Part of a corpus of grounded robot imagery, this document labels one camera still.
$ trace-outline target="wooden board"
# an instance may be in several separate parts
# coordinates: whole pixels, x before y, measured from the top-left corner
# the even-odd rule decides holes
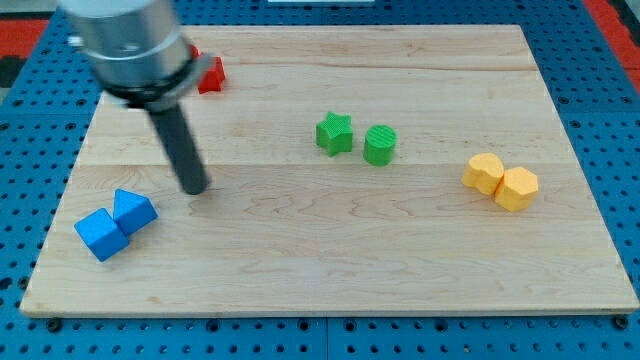
[[[198,27],[222,93],[183,101],[213,183],[178,190],[144,113],[102,101],[22,301],[29,316],[625,313],[638,300],[517,26]],[[327,111],[354,151],[314,144]],[[362,159],[373,124],[396,158]],[[499,154],[541,181],[509,213],[465,188]],[[98,263],[73,224],[116,188],[160,218]]]

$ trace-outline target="blue cube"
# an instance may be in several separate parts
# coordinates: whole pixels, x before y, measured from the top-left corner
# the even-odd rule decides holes
[[[106,209],[98,209],[75,224],[75,229],[98,260],[105,261],[129,246],[129,239],[122,233]]]
[[[113,219],[125,236],[142,229],[158,217],[151,201],[142,195],[117,189],[113,201]]]

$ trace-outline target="yellow block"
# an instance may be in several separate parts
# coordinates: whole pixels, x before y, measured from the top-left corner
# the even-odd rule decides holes
[[[475,187],[485,195],[491,195],[495,192],[503,174],[504,165],[496,154],[478,154],[469,160],[467,169],[462,175],[462,183],[468,187]]]
[[[509,211],[526,209],[538,194],[538,177],[531,171],[517,167],[504,172],[496,189],[496,202]]]

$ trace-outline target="green block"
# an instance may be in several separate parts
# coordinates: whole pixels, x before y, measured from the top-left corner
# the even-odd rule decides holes
[[[353,146],[351,116],[329,112],[326,119],[316,125],[316,144],[327,149],[329,156],[350,152]]]
[[[365,136],[364,159],[373,166],[385,166],[393,159],[396,132],[386,125],[372,126]]]

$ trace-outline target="wood grain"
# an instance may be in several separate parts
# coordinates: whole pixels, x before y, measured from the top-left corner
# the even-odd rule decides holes
[[[21,309],[49,317],[625,313],[639,304],[515,26],[198,27],[222,93],[183,108],[213,182],[179,192],[145,114],[102,101]],[[327,111],[354,152],[314,145]],[[374,124],[398,133],[384,168]],[[464,187],[474,154],[540,179],[509,213]],[[160,218],[98,263],[73,224],[113,191]]]

